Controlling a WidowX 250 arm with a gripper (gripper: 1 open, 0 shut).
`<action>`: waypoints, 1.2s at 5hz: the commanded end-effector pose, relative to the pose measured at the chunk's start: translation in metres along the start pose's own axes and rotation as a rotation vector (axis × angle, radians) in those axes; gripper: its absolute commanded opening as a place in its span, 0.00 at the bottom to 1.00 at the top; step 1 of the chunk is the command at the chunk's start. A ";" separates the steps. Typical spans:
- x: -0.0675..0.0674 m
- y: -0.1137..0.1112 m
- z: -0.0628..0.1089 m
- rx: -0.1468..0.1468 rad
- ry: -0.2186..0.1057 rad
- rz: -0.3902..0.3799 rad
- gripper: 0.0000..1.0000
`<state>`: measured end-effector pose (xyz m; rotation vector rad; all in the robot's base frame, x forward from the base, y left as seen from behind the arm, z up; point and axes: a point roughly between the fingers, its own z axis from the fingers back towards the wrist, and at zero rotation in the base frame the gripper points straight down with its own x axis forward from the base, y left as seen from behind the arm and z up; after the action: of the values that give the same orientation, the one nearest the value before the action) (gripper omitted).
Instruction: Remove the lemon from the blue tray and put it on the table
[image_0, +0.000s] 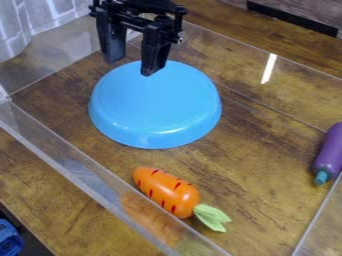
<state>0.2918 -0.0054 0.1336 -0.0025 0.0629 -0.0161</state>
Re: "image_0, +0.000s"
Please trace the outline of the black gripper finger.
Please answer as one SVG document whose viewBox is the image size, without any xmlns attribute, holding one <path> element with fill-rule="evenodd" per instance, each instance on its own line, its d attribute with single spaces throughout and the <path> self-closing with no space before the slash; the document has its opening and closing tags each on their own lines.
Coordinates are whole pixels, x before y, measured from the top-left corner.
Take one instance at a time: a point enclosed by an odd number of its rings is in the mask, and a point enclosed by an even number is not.
<svg viewBox="0 0 342 256">
<path fill-rule="evenodd" d="M 104 60 L 113 63 L 125 56 L 127 29 L 105 13 L 96 17 L 96 28 Z"/>
<path fill-rule="evenodd" d="M 171 42 L 167 36 L 158 30 L 147 30 L 142 41 L 140 73 L 143 76 L 151 76 L 164 68 L 170 50 Z"/>
</svg>

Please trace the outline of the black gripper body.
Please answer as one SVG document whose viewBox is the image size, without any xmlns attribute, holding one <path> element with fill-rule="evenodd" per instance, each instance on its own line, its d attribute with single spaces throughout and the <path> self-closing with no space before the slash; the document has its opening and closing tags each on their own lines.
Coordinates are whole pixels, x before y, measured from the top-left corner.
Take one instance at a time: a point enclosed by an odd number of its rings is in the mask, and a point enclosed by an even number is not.
<svg viewBox="0 0 342 256">
<path fill-rule="evenodd" d="M 183 17 L 187 9 L 171 0 L 92 0 L 89 15 L 100 25 L 109 25 L 109 33 L 131 29 L 146 32 L 150 25 L 162 30 L 167 42 L 183 41 Z"/>
</svg>

